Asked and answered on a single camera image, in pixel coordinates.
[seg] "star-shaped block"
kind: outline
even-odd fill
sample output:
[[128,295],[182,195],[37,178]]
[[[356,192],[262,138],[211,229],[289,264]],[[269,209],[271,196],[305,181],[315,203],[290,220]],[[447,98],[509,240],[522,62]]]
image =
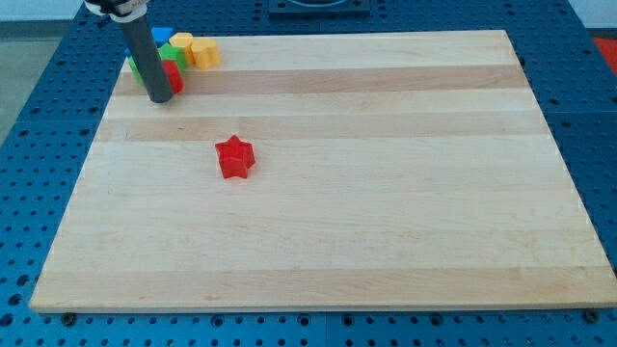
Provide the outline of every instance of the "star-shaped block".
[[229,140],[216,144],[215,148],[219,155],[223,178],[234,176],[247,178],[249,176],[249,168],[255,163],[253,145],[242,142],[233,135]]

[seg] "wooden board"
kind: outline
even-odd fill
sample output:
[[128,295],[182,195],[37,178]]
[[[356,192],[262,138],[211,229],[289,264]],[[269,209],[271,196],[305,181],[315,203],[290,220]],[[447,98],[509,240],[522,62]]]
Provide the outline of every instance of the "wooden board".
[[[168,104],[122,70],[34,309],[617,304],[504,32],[218,42]],[[222,179],[231,134],[249,179]]]

